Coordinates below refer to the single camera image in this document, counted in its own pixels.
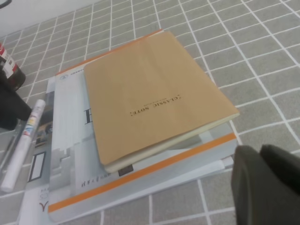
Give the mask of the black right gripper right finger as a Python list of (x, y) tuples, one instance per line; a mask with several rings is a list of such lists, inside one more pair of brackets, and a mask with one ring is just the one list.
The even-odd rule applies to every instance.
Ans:
[(298, 225), (300, 223), (300, 159), (266, 144), (257, 152), (239, 145), (231, 179), (236, 223)]

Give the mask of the transparent right gripper left finger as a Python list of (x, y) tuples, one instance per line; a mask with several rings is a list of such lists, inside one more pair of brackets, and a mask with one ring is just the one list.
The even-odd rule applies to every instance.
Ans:
[(21, 137), (25, 124), (25, 121), (20, 120), (14, 130), (0, 134), (0, 173), (4, 173), (12, 152)]

